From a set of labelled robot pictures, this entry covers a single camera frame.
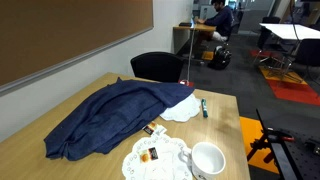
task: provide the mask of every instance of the chair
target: chair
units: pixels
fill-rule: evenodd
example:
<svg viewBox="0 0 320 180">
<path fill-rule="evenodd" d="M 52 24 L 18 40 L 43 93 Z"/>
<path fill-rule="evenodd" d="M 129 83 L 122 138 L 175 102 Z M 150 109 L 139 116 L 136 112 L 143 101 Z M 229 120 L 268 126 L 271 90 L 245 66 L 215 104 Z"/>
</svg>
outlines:
<svg viewBox="0 0 320 180">
<path fill-rule="evenodd" d="M 264 23 L 264 24 L 279 24 L 280 20 L 281 19 L 279 17 L 276 17 L 276 16 L 263 17 L 261 23 Z M 263 27 L 261 27 L 260 29 L 251 30 L 250 33 L 251 32 L 260 33 L 262 31 L 262 29 L 263 29 Z"/>
<path fill-rule="evenodd" d="M 134 75 L 160 82 L 178 82 L 183 60 L 167 52 L 149 52 L 131 59 Z"/>
<path fill-rule="evenodd" d="M 310 24 L 309 28 L 320 31 L 320 24 Z"/>
<path fill-rule="evenodd" d="M 287 67 L 284 69 L 281 79 L 283 79 L 284 76 L 287 76 L 290 79 L 301 83 L 308 74 L 309 70 L 317 69 L 317 73 L 320 74 L 319 47 L 320 39 L 303 39 L 295 56 L 288 54 L 285 55 L 287 59 Z M 305 77 L 303 79 L 297 79 L 290 76 L 288 74 L 290 68 L 304 70 Z"/>
<path fill-rule="evenodd" d="M 227 35 L 227 40 L 223 41 L 224 43 L 224 46 L 227 46 L 228 43 L 229 43 L 229 40 L 230 40 L 230 37 L 231 37 L 231 34 L 233 33 L 233 30 L 236 29 L 236 28 L 239 28 L 240 24 L 233 24 L 231 26 L 231 29 L 230 29 L 230 32 L 228 33 Z"/>
<path fill-rule="evenodd" d="M 287 50 L 285 50 L 280 44 L 277 44 L 277 43 L 266 44 L 266 41 L 269 39 L 270 35 L 271 35 L 271 31 L 266 29 L 265 27 L 262 27 L 261 34 L 260 34 L 260 37 L 259 37 L 258 43 L 257 43 L 257 46 L 259 48 L 259 52 L 256 55 L 256 57 L 255 57 L 255 59 L 253 61 L 253 64 L 255 64 L 255 62 L 257 61 L 258 57 L 260 56 L 260 54 L 263 51 L 287 53 Z M 259 63 L 264 62 L 264 61 L 266 61 L 268 59 L 272 59 L 272 60 L 275 60 L 275 61 L 278 61 L 278 62 L 282 62 L 282 61 L 272 57 L 272 53 L 271 53 L 269 57 L 261 59 L 259 61 Z"/>
</svg>

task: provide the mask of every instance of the pen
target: pen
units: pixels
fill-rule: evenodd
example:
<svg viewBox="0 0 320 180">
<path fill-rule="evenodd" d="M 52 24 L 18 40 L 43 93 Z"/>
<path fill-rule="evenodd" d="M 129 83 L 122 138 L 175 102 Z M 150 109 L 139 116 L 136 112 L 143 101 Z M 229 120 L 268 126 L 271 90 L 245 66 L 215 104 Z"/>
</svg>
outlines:
<svg viewBox="0 0 320 180">
<path fill-rule="evenodd" d="M 208 117 L 208 112 L 207 112 L 206 99 L 203 98 L 203 99 L 201 100 L 201 104 L 202 104 L 203 117 L 207 118 L 207 117 Z"/>
</svg>

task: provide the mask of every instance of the black bag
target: black bag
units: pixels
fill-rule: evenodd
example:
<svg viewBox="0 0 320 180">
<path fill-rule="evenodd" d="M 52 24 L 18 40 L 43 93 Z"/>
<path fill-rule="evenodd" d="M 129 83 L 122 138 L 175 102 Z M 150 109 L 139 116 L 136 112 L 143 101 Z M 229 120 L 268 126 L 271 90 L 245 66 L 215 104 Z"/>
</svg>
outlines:
<svg viewBox="0 0 320 180">
<path fill-rule="evenodd" d="M 208 67 L 216 70 L 225 69 L 231 60 L 231 53 L 225 47 L 217 46 L 214 50 L 214 57 Z"/>
</svg>

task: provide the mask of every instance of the chair back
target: chair back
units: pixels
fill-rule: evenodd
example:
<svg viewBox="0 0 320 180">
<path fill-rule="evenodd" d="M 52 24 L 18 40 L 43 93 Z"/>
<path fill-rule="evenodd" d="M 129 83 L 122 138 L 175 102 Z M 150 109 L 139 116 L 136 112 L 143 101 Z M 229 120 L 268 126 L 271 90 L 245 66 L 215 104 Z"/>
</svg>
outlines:
<svg viewBox="0 0 320 180">
<path fill-rule="evenodd" d="M 238 22 L 241 23 L 243 17 L 243 11 L 239 11 L 237 14 Z"/>
<path fill-rule="evenodd" d="M 266 24 L 279 24 L 280 23 L 280 18 L 275 17 L 275 16 L 270 16 L 270 17 L 264 17 L 262 18 L 262 23 Z"/>
<path fill-rule="evenodd" d="M 300 43 L 294 63 L 320 66 L 320 39 L 303 39 Z"/>
<path fill-rule="evenodd" d="M 233 24 L 233 25 L 231 26 L 230 32 L 229 32 L 228 35 L 227 35 L 227 40 L 224 41 L 225 43 L 229 42 L 230 36 L 231 36 L 231 34 L 232 34 L 233 32 L 237 32 L 237 31 L 239 30 L 239 26 L 240 26 L 240 24 L 238 24 L 238 23 L 237 23 L 237 24 Z"/>
<path fill-rule="evenodd" d="M 271 31 L 265 27 L 261 28 L 260 37 L 258 39 L 257 46 L 260 50 L 263 50 L 263 46 L 271 35 Z"/>
<path fill-rule="evenodd" d="M 320 24 L 310 24 L 309 28 L 320 31 Z"/>
<path fill-rule="evenodd" d="M 178 82 L 183 60 L 167 52 L 149 52 L 131 59 L 134 75 L 160 82 Z"/>
</svg>

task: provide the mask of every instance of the orange rug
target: orange rug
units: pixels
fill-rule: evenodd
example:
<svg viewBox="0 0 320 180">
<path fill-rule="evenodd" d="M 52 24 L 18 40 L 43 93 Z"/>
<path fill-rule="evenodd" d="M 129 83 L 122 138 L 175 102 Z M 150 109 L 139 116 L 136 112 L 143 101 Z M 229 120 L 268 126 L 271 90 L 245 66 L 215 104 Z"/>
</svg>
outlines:
<svg viewBox="0 0 320 180">
<path fill-rule="evenodd" d="M 245 118 L 245 117 L 240 117 L 240 123 L 242 128 L 242 135 L 243 135 L 245 150 L 248 155 L 252 149 L 250 146 L 250 143 L 252 143 L 255 139 L 260 139 L 260 137 L 262 136 L 262 132 L 261 132 L 262 127 L 258 120 Z M 274 165 L 274 160 L 272 160 L 268 164 L 266 164 L 263 161 L 263 159 L 270 152 L 271 150 L 269 148 L 258 150 L 248 163 L 252 166 L 279 174 L 277 167 Z"/>
<path fill-rule="evenodd" d="M 214 57 L 214 52 L 212 52 L 212 51 L 204 51 L 202 53 L 201 59 L 207 60 L 207 61 L 211 61 L 211 60 L 213 60 L 213 57 Z"/>
<path fill-rule="evenodd" d="M 250 50 L 249 53 L 252 57 L 256 57 L 259 53 L 259 50 Z M 260 53 L 259 57 L 270 57 L 270 55 L 271 55 L 271 52 L 263 51 Z"/>
<path fill-rule="evenodd" d="M 318 93 L 305 81 L 297 83 L 289 78 L 284 78 L 283 81 L 280 82 L 280 78 L 277 76 L 268 77 L 268 69 L 260 67 L 260 70 L 277 98 L 320 106 Z M 302 79 L 295 72 L 290 72 L 289 74 L 298 79 Z"/>
</svg>

